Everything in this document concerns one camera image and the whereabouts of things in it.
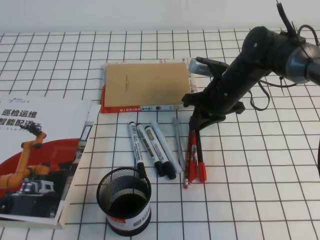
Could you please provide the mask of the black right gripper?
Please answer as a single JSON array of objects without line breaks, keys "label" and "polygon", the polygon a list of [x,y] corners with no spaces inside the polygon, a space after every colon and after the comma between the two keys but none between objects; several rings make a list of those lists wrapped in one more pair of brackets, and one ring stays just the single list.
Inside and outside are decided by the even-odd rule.
[{"label": "black right gripper", "polygon": [[214,77],[209,85],[200,92],[187,93],[182,98],[185,107],[193,106],[193,114],[189,120],[189,129],[203,130],[213,123],[222,122],[226,115],[237,110],[233,107],[243,96],[242,62],[234,60],[226,71]]}]

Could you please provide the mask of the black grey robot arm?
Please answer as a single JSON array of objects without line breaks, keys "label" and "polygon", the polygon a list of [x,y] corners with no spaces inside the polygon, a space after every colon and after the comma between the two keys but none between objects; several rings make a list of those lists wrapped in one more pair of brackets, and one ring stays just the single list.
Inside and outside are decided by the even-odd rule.
[{"label": "black grey robot arm", "polygon": [[247,34],[240,54],[230,65],[196,57],[189,68],[192,73],[213,78],[203,91],[182,98],[184,107],[194,107],[190,129],[202,130],[224,121],[228,114],[241,114],[245,110],[241,98],[270,73],[297,85],[318,85],[320,48],[295,33],[276,33],[258,26]]}]

